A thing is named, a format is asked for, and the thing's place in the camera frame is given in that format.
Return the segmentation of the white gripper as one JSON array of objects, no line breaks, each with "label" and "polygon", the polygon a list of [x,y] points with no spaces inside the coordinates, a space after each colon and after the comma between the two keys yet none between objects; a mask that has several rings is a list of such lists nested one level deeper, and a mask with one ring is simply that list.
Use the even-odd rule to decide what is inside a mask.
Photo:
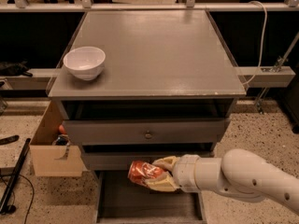
[{"label": "white gripper", "polygon": [[198,155],[184,155],[179,157],[168,156],[155,160],[152,164],[165,171],[172,172],[159,175],[156,178],[146,179],[145,183],[149,189],[161,192],[174,192],[181,189],[187,193],[196,193],[199,188],[195,179],[195,164],[199,160]]}]

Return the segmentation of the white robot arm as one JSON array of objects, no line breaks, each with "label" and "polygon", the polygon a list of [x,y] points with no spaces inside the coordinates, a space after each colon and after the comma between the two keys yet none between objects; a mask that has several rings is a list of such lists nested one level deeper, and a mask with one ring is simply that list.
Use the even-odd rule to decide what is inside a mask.
[{"label": "white robot arm", "polygon": [[245,149],[232,149],[221,158],[170,156],[153,165],[165,172],[145,181],[150,189],[191,193],[210,190],[248,203],[268,198],[299,214],[299,179]]}]

